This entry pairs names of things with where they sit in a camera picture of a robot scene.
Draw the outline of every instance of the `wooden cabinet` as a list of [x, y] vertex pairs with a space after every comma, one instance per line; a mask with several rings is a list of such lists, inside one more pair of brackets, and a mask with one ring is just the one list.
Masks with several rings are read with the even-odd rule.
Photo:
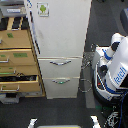
[[0, 31], [0, 93], [29, 96], [29, 92], [35, 92], [34, 96], [43, 96], [43, 82], [29, 28], [21, 30], [21, 18], [19, 28], [12, 30], [14, 19], [9, 18], [7, 30]]

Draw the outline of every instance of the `cabinet handle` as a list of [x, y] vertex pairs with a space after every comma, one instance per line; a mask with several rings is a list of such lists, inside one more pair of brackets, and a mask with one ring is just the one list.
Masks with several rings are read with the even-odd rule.
[[66, 82], [68, 82], [68, 81], [70, 81], [70, 79], [52, 80], [52, 82], [55, 82], [55, 83], [57, 83], [57, 84], [64, 84], [64, 83], [66, 83]]
[[6, 61], [0, 61], [0, 63], [8, 63], [9, 59], [7, 59]]
[[14, 70], [14, 72], [2, 72], [2, 73], [0, 73], [0, 75], [12, 75], [15, 73], [16, 73], [16, 70]]
[[19, 91], [20, 87], [18, 85], [18, 88], [16, 90], [3, 90], [4, 85], [1, 86], [1, 92], [16, 92]]
[[63, 62], [63, 63], [57, 63], [57, 62], [51, 61], [50, 63], [55, 64], [55, 65], [65, 65], [65, 64], [68, 64], [68, 63], [70, 63], [70, 62], [71, 62], [71, 60], [68, 60], [68, 61]]

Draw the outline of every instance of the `floor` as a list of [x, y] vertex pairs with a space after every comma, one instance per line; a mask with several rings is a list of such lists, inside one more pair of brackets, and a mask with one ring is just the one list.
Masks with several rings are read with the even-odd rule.
[[79, 125], [82, 128], [92, 128], [91, 115], [98, 117], [103, 128], [106, 119], [101, 114], [100, 104], [93, 96], [92, 89], [89, 90], [90, 67], [86, 67], [86, 64], [93, 56], [92, 43], [109, 46], [112, 34], [119, 32], [126, 36], [120, 22], [120, 12], [127, 6], [128, 0], [106, 0], [104, 3], [92, 0], [84, 64], [81, 70], [81, 79], [84, 80], [80, 80], [80, 88], [87, 93], [79, 90], [76, 99], [20, 98], [19, 104], [0, 103], [0, 128], [27, 128], [32, 118], [38, 119], [35, 128], [41, 125]]

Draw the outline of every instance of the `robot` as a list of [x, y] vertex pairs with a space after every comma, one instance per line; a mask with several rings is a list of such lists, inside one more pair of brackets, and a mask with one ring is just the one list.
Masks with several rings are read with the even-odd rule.
[[92, 69], [96, 96], [105, 103], [117, 104], [128, 90], [128, 37], [115, 33], [111, 46], [96, 47]]

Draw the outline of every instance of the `open drawer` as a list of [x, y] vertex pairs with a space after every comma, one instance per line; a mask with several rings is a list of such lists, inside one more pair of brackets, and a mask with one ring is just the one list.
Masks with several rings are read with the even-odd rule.
[[36, 65], [26, 66], [2, 66], [0, 67], [0, 76], [22, 76], [22, 75], [38, 75]]
[[31, 48], [27, 30], [0, 31], [0, 48]]
[[0, 50], [0, 66], [35, 65], [31, 49]]
[[0, 93], [36, 91], [40, 91], [38, 76], [0, 78]]

